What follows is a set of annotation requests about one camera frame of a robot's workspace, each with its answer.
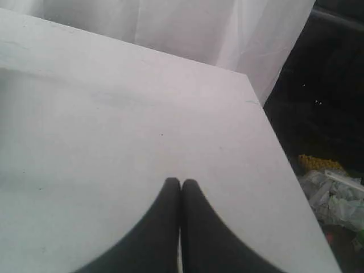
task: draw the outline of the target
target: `white table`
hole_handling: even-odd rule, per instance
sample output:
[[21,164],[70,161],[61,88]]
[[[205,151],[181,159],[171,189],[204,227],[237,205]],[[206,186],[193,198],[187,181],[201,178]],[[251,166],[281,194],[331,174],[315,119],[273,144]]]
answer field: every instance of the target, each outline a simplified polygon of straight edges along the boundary
[[196,179],[287,272],[339,272],[245,75],[0,10],[0,272],[69,273]]

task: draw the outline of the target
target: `table surface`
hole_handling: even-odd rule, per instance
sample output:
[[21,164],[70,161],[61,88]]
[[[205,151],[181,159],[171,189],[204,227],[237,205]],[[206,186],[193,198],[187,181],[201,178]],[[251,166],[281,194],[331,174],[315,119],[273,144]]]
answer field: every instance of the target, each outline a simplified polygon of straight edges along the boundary
[[0,270],[71,272],[166,177],[287,272],[339,272],[245,75],[0,10]]

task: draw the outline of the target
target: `white fabric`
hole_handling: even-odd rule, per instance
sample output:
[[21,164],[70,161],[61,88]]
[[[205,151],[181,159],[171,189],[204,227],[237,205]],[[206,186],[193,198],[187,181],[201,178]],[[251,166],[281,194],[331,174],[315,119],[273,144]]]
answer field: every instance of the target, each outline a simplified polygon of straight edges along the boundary
[[315,0],[0,0],[0,7],[247,74],[263,104]]

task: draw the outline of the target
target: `yellow object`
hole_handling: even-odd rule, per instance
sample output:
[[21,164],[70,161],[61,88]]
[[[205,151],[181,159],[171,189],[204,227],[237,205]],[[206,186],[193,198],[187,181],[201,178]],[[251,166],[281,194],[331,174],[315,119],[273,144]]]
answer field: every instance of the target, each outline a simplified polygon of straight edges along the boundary
[[339,162],[314,158],[310,155],[299,155],[299,162],[305,168],[306,171],[311,171],[313,169],[320,170],[320,169],[337,169],[340,171],[344,171],[342,165]]

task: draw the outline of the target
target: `white curtain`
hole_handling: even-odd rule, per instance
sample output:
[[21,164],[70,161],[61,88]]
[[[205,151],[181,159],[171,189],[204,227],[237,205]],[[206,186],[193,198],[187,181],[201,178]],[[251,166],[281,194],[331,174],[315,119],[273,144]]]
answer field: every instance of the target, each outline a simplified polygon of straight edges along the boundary
[[315,0],[0,0],[0,7],[247,74],[263,104]]

